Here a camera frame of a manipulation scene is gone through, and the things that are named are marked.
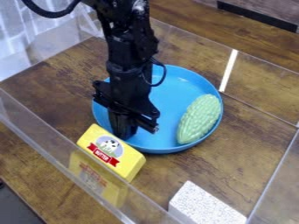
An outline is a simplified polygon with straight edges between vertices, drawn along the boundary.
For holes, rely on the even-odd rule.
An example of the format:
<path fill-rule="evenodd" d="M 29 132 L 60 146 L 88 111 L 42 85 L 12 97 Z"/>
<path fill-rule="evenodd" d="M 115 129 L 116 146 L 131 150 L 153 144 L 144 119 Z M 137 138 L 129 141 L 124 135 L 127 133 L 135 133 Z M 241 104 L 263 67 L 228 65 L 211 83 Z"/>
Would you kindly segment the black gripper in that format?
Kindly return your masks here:
<path fill-rule="evenodd" d="M 109 81 L 92 82 L 93 101 L 107 108 L 112 133 L 123 140 L 136 133 L 136 124 L 152 134 L 159 130 L 160 111 L 149 100 L 152 88 L 161 84 L 152 83 L 153 64 L 148 60 L 125 67 L 108 61 Z"/>

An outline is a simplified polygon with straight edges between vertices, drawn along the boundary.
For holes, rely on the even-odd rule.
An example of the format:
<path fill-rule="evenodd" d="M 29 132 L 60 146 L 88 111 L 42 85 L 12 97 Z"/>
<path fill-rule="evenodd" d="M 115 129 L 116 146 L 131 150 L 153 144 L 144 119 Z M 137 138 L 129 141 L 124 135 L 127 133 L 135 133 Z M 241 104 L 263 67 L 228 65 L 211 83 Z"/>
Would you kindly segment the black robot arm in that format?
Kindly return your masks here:
<path fill-rule="evenodd" d="M 112 133 L 128 139 L 143 128 L 153 133 L 160 111 L 149 101 L 159 40 L 149 22 L 148 0 L 95 0 L 107 41 L 109 81 L 96 80 L 93 101 L 107 108 Z"/>

